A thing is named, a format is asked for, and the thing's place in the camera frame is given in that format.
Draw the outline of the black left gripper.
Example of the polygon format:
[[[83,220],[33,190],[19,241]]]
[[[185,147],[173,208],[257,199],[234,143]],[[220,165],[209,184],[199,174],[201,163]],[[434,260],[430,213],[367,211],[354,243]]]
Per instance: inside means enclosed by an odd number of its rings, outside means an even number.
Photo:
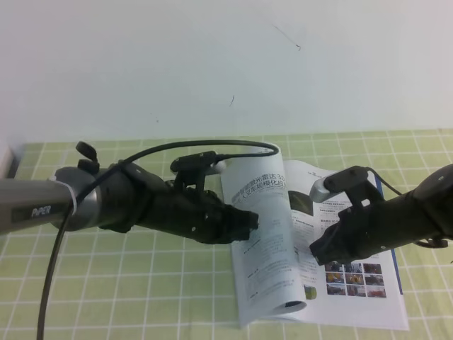
[[[141,226],[202,244],[230,244],[249,240],[258,215],[232,208],[212,191],[180,189],[166,181],[144,209]]]

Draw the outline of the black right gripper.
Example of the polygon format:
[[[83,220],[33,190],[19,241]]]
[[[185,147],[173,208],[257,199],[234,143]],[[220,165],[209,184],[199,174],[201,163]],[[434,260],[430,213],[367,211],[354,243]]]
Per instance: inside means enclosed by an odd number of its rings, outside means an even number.
[[[347,208],[338,216],[339,221],[309,246],[318,265],[334,261],[347,264],[389,250],[369,208]]]

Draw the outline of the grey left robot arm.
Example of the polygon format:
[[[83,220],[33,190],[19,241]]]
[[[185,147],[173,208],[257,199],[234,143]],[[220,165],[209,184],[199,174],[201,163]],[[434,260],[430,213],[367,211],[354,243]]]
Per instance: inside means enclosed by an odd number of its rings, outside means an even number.
[[[68,232],[98,227],[127,233],[139,226],[202,244],[230,244],[258,229],[256,213],[228,205],[204,188],[212,173],[205,161],[169,181],[131,163],[78,203],[77,195],[105,172],[94,160],[82,159],[48,180],[1,180],[1,233],[47,223]]]

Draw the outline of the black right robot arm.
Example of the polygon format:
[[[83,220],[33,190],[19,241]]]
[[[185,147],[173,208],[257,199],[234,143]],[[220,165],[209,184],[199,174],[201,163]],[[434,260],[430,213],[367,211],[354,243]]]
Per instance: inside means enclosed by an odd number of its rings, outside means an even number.
[[[318,265],[347,264],[407,244],[441,249],[452,240],[452,165],[430,174],[415,189],[385,200],[368,179],[372,169],[352,166],[320,178],[310,199],[322,203],[341,193],[351,207],[309,246]]]

